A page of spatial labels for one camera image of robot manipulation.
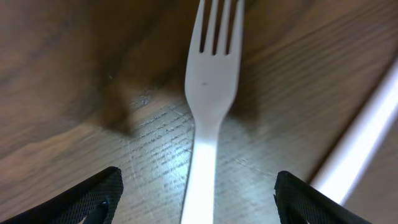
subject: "brown wooden surface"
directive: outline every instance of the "brown wooden surface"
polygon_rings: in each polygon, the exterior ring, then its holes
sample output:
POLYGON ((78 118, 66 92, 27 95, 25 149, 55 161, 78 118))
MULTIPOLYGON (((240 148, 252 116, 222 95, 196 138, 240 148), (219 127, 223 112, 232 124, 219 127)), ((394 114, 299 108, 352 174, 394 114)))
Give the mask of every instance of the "brown wooden surface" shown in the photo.
MULTIPOLYGON (((0 0, 0 220, 108 166, 113 223, 178 223, 194 123, 183 94, 198 1, 0 0)), ((308 180, 394 58, 396 0, 247 0, 215 223, 278 223, 275 177, 308 180)), ((398 216, 398 124, 346 207, 398 216)))

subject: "dark wood grain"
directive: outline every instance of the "dark wood grain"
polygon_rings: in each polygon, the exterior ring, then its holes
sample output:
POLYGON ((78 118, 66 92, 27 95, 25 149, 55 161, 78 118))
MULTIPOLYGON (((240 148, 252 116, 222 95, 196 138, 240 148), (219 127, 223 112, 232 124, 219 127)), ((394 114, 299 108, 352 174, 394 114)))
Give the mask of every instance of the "dark wood grain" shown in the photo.
MULTIPOLYGON (((0 220, 107 166, 114 223, 178 223, 194 122, 183 94, 198 1, 0 0, 0 220)), ((395 0, 246 1, 220 133, 215 223, 278 223, 278 171, 307 180, 395 57, 395 0)), ((395 125, 347 208, 397 219, 395 125)))

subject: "miniature fork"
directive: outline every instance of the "miniature fork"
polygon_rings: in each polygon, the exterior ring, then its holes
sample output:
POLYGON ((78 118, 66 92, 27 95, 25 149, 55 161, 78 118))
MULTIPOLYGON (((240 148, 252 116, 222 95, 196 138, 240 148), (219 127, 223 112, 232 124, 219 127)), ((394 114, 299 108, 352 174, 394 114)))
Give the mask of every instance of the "miniature fork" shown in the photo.
POLYGON ((204 51, 200 52, 205 0, 193 28, 185 76, 185 96, 195 120, 195 140, 181 224, 213 223, 218 133, 236 96, 243 38, 244 0, 239 0, 226 53, 231 0, 224 0, 217 50, 213 55, 218 0, 213 0, 204 51))

